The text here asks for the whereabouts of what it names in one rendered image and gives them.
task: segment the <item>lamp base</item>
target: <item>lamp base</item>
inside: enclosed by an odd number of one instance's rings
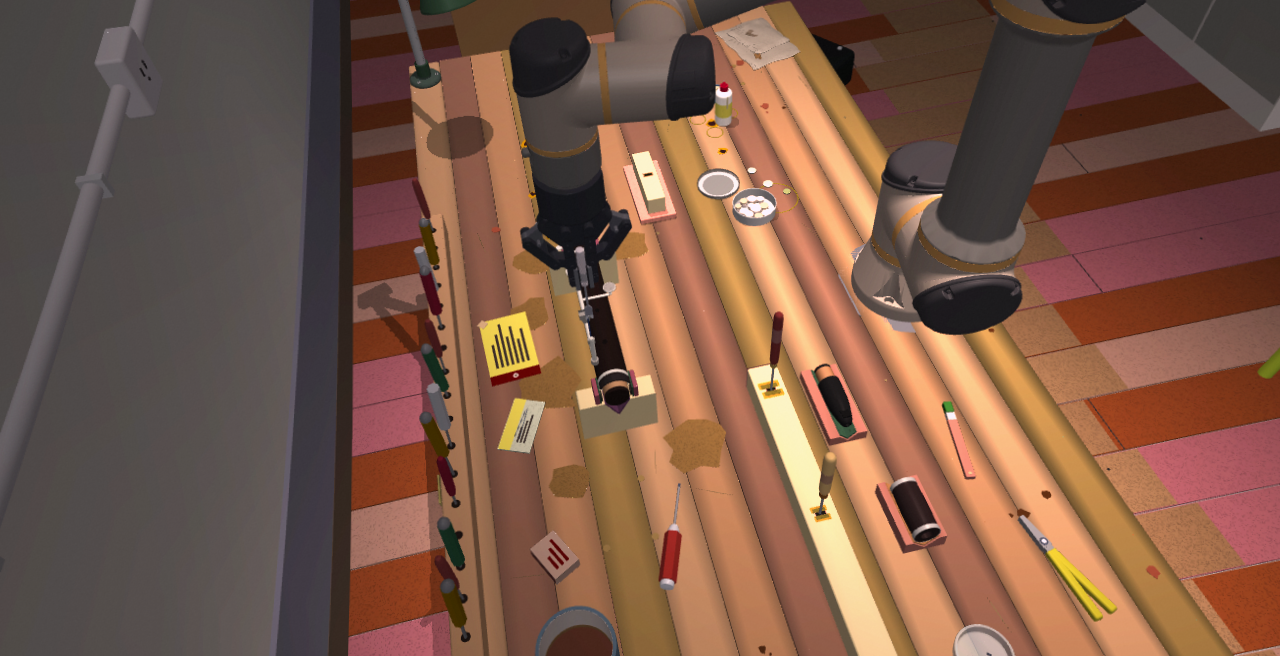
[[[421,64],[408,77],[408,82],[413,88],[430,88],[440,82],[440,72],[431,68],[430,64]]]

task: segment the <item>white baseboard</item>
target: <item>white baseboard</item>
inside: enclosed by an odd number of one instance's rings
[[[1219,99],[1231,106],[1258,131],[1280,128],[1280,104],[1271,104],[1248,83],[1207,54],[1185,33],[1169,23],[1156,9],[1143,4],[1129,20],[1161,47],[1178,65],[1187,69]]]

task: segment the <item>yellow scissors handle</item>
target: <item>yellow scissors handle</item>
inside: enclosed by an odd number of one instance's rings
[[[1093,605],[1093,601],[1101,603],[1102,607],[1106,609],[1107,614],[1116,612],[1116,605],[1112,603],[1106,596],[1102,596],[1098,587],[1093,586],[1093,582],[1084,578],[1084,574],[1082,574],[1079,569],[1075,569],[1075,565],[1068,561],[1066,556],[1062,556],[1057,548],[1051,548],[1044,555],[1048,557],[1051,564],[1053,564],[1053,570],[1056,570],[1059,575],[1061,575],[1062,580],[1066,582],[1066,587],[1071,589],[1075,598],[1082,606],[1084,606],[1084,610],[1089,612],[1089,618],[1094,621],[1102,620],[1102,611]]]

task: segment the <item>scissors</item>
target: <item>scissors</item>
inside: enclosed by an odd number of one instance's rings
[[[1094,621],[1102,620],[1102,611],[1098,611],[1098,607],[1094,606],[1085,594],[1092,596],[1093,601],[1097,601],[1103,609],[1106,609],[1107,614],[1116,612],[1116,605],[1112,603],[1106,596],[1102,596],[1098,587],[1093,586],[1093,582],[1084,578],[1080,569],[1075,569],[1075,566],[1066,560],[1066,556],[1061,555],[1057,548],[1053,548],[1053,543],[1032,524],[1030,519],[1027,516],[1018,516],[1018,520],[1023,524],[1023,528],[1027,529],[1027,533],[1032,537],[1032,541],[1036,542],[1036,546],[1039,546],[1039,550],[1044,552],[1048,561],[1053,564],[1053,570],[1057,571],[1057,575],[1066,582],[1066,587],[1071,589],[1071,593],[1075,594],[1075,598],[1082,606],[1084,606],[1084,610],[1089,612],[1089,616],[1092,616]]]

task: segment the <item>brown liquid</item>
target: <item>brown liquid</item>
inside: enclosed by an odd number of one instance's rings
[[[552,641],[547,656],[611,656],[613,642],[595,627],[579,625],[563,629]]]

